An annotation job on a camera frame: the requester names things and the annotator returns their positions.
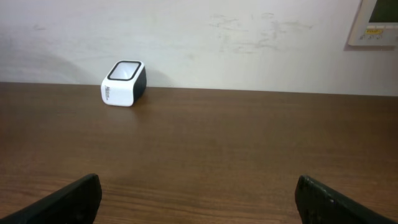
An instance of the yellow label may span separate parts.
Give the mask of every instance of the yellow label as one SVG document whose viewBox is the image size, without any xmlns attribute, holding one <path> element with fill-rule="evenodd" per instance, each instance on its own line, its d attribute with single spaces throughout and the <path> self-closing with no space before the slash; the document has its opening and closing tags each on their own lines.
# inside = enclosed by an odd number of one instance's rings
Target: yellow label
<svg viewBox="0 0 398 224">
<path fill-rule="evenodd" d="M 366 30 L 366 32 L 365 32 L 365 34 L 370 34 L 370 35 L 382 34 L 382 33 L 383 33 L 383 30 L 375 30 L 375 29 L 369 29 L 369 30 Z"/>
</svg>

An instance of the logo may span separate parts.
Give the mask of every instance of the logo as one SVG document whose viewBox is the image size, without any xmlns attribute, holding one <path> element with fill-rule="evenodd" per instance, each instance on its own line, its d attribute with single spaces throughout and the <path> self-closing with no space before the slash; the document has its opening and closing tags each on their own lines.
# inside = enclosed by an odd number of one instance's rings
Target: logo
<svg viewBox="0 0 398 224">
<path fill-rule="evenodd" d="M 111 88 L 109 86 L 105 86 L 105 97 L 106 100 L 109 99 L 109 92 L 111 91 Z"/>
</svg>

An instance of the lcd screen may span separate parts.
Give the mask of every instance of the lcd screen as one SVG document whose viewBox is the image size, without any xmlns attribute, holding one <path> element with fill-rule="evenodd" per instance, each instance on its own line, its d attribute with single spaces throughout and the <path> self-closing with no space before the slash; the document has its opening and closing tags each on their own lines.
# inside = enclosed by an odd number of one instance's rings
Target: lcd screen
<svg viewBox="0 0 398 224">
<path fill-rule="evenodd" d="M 398 22 L 398 0 L 377 0 L 369 22 Z"/>
</svg>

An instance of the black side of device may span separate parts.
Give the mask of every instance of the black side of device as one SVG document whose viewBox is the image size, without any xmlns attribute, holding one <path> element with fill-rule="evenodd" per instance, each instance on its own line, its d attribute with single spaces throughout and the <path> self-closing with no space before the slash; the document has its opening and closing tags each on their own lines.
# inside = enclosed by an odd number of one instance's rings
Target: black side of device
<svg viewBox="0 0 398 224">
<path fill-rule="evenodd" d="M 101 198 L 100 179 L 89 174 L 1 219 L 0 224 L 92 224 Z"/>
<path fill-rule="evenodd" d="M 295 201 L 303 224 L 397 224 L 306 175 Z"/>
<path fill-rule="evenodd" d="M 142 68 L 142 71 L 139 74 L 137 81 L 135 82 L 132 88 L 132 96 L 134 98 L 134 103 L 142 96 L 146 87 L 147 87 L 147 74 L 144 67 Z"/>
</svg>

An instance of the thermostat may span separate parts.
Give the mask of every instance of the thermostat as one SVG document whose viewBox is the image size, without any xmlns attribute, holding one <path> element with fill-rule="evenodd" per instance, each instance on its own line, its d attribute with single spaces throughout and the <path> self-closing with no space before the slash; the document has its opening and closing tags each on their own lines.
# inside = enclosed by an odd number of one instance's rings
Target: thermostat
<svg viewBox="0 0 398 224">
<path fill-rule="evenodd" d="M 107 105 L 131 106 L 144 93 L 146 86 L 144 63 L 120 61 L 102 81 L 102 100 Z"/>
<path fill-rule="evenodd" d="M 362 0 L 348 44 L 398 46 L 398 0 Z"/>
</svg>

